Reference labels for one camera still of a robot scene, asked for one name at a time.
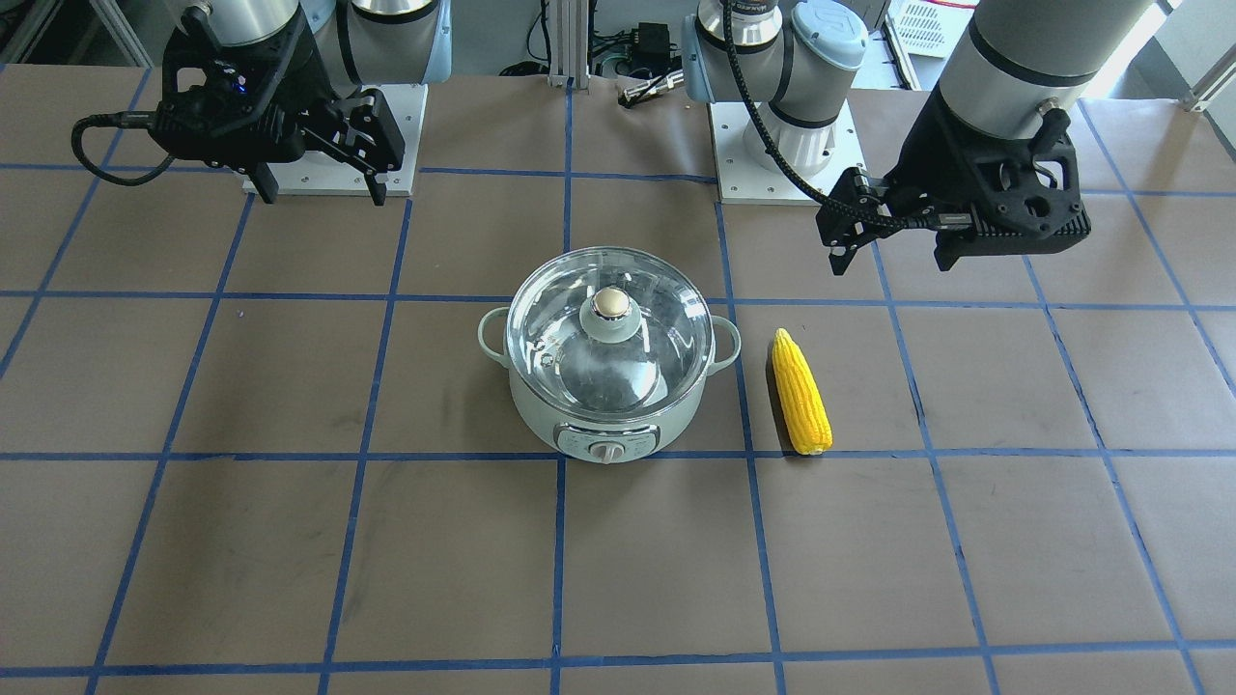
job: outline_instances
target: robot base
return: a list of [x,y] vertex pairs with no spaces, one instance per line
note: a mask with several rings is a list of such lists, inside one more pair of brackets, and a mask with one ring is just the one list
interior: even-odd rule
[[[708,104],[712,116],[712,146],[717,155],[717,178],[722,203],[747,205],[816,205],[781,172],[770,172],[755,162],[743,145],[743,132],[751,122],[742,103]],[[832,190],[847,167],[863,167],[863,148],[854,132],[849,104],[843,104],[833,132],[836,145],[828,164],[807,181],[819,190]]]
[[[408,198],[412,195],[412,179],[417,172],[417,155],[420,151],[420,131],[425,121],[429,87],[424,84],[379,87],[391,104],[391,110],[399,117],[399,132],[403,134],[407,145],[403,168],[387,172],[387,194]],[[271,171],[279,182],[279,195],[370,197],[361,172],[331,160],[323,152],[305,152],[299,161],[288,164],[271,164]],[[242,188],[245,193],[256,193],[248,179],[245,179]]]

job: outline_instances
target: lid knob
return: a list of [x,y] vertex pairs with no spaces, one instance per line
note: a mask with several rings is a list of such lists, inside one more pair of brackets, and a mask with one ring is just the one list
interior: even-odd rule
[[630,297],[617,287],[606,287],[592,296],[592,310],[606,320],[617,320],[630,313]]

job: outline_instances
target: corn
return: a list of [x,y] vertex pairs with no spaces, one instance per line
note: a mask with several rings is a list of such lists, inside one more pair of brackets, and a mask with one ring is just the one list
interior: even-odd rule
[[772,373],[794,450],[805,456],[823,454],[833,445],[833,428],[811,367],[784,328],[776,329],[772,340]]

